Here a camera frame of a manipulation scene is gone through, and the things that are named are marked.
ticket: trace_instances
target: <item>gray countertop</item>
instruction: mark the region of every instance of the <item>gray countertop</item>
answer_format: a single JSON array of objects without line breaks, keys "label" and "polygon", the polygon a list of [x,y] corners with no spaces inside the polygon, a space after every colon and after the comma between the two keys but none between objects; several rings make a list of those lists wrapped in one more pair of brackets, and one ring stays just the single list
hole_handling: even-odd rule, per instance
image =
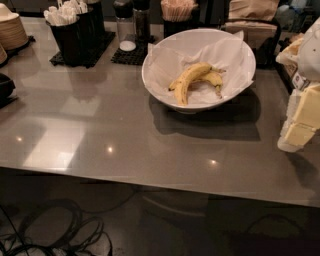
[{"label": "gray countertop", "polygon": [[53,66],[44,20],[23,24],[36,42],[0,69],[19,97],[0,109],[1,167],[320,206],[319,137],[295,154],[277,148],[288,92],[275,70],[257,70],[216,109],[183,115],[148,93],[140,66],[110,61],[116,39],[93,68]]}]

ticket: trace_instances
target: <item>lid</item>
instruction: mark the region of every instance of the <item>lid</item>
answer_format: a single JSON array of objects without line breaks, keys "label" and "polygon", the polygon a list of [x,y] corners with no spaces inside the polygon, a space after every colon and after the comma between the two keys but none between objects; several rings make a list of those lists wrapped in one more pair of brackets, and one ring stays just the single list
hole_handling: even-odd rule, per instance
[{"label": "lid", "polygon": [[0,21],[12,20],[19,17],[19,14],[12,13],[5,4],[0,4]]},{"label": "lid", "polygon": [[115,0],[113,8],[118,18],[132,17],[133,3],[131,0]]},{"label": "lid", "polygon": [[133,7],[136,10],[148,10],[150,9],[150,0],[133,0]]}]

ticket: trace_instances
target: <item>bottle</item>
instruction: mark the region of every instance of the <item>bottle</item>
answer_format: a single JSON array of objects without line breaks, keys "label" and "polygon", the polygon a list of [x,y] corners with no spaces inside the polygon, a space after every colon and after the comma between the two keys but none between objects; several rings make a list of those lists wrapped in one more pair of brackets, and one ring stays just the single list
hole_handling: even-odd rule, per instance
[{"label": "bottle", "polygon": [[150,40],[150,0],[133,0],[133,18],[139,42]]},{"label": "bottle", "polygon": [[129,52],[136,48],[133,3],[131,0],[115,0],[113,8],[116,14],[119,48]]}]

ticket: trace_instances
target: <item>stack of paper cups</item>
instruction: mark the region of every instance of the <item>stack of paper cups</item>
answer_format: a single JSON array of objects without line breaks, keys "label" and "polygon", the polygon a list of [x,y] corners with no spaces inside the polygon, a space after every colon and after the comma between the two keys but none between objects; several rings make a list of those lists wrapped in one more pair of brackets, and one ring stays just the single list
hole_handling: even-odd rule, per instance
[{"label": "stack of paper cups", "polygon": [[7,6],[0,4],[0,43],[5,50],[13,50],[25,45],[28,36],[19,14],[12,13]]}]

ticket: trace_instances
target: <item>straw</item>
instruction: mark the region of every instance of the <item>straw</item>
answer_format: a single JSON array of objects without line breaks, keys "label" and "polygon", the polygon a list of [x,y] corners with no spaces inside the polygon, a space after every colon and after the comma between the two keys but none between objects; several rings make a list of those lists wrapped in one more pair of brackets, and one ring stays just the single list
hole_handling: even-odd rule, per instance
[{"label": "straw", "polygon": [[171,22],[186,21],[197,6],[195,0],[161,0],[162,17]]}]

